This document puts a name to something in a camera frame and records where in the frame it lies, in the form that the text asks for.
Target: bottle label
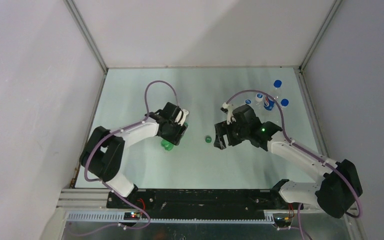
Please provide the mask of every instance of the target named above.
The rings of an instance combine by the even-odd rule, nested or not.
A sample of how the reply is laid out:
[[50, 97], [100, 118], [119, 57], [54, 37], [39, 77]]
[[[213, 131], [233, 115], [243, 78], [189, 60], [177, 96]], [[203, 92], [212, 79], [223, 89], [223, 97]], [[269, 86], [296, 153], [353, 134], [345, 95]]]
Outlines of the bottle label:
[[273, 106], [275, 105], [275, 102], [270, 100], [269, 97], [264, 96], [264, 108], [266, 110], [271, 111], [273, 109]]

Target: floor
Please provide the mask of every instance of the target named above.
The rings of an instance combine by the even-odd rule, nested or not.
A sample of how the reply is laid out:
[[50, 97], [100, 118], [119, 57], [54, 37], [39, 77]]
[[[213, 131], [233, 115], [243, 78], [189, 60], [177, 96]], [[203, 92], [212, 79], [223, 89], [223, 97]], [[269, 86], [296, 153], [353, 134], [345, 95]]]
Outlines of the floor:
[[[316, 141], [298, 80], [292, 67], [223, 68], [134, 68], [110, 69], [96, 110], [92, 129], [114, 129], [137, 122], [146, 114], [144, 91], [148, 83], [164, 80], [177, 91], [180, 106], [189, 110], [189, 125], [180, 145], [166, 151], [161, 138], [143, 140], [125, 150], [121, 171], [139, 188], [172, 189], [268, 189], [281, 179], [312, 182], [303, 171], [285, 159], [243, 142], [220, 150], [205, 137], [215, 138], [214, 124], [224, 121], [222, 103], [246, 89], [270, 90], [282, 81], [282, 98], [288, 135], [316, 150]], [[232, 102], [239, 106], [255, 94], [244, 93]], [[148, 91], [151, 111], [175, 103], [171, 89], [154, 84]], [[261, 121], [279, 123], [279, 112], [258, 112]], [[81, 167], [76, 188], [103, 188], [99, 182], [86, 182]]]

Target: wall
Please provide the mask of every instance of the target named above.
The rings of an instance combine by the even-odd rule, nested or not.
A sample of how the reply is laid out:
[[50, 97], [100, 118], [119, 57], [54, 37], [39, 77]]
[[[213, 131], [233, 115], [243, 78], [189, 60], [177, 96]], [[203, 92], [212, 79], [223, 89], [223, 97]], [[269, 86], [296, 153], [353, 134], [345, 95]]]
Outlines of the wall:
[[357, 167], [366, 234], [384, 239], [384, 1], [344, 1], [305, 77], [332, 157]]
[[40, 237], [102, 75], [62, 0], [0, 0], [0, 239]]
[[299, 65], [334, 0], [77, 0], [114, 67]]

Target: metal beam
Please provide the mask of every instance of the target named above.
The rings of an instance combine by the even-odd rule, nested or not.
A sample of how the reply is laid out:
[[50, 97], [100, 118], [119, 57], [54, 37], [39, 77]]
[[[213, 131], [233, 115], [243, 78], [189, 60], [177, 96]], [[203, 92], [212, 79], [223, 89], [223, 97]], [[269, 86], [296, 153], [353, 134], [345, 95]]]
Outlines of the metal beam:
[[327, 13], [326, 18], [323, 21], [323, 24], [321, 25], [320, 29], [318, 30], [314, 40], [312, 41], [310, 48], [307, 50], [307, 53], [305, 54], [304, 59], [302, 60], [301, 65], [299, 66], [299, 69], [301, 71], [304, 71], [313, 56], [314, 51], [316, 50], [317, 46], [319, 45], [322, 37], [325, 35], [326, 30], [328, 29], [329, 25], [332, 22], [332, 19], [335, 17], [335, 15], [338, 12], [339, 7], [341, 6], [343, 0], [335, 0], [332, 4], [332, 6], [329, 9], [329, 12]]
[[105, 64], [104, 58], [102, 57], [97, 44], [95, 43], [94, 39], [92, 38], [91, 33], [89, 32], [88, 27], [86, 26], [85, 21], [83, 20], [82, 15], [79, 12], [79, 9], [77, 8], [74, 0], [64, 0], [65, 5], [67, 6], [68, 11], [71, 13], [71, 16], [73, 17], [75, 23], [78, 26], [78, 29], [80, 30], [81, 34], [84, 37], [84, 40], [86, 41], [87, 45], [89, 46], [90, 50], [92, 51], [93, 55], [95, 56], [98, 64], [103, 70], [103, 73], [106, 74], [108, 72], [108, 66]]

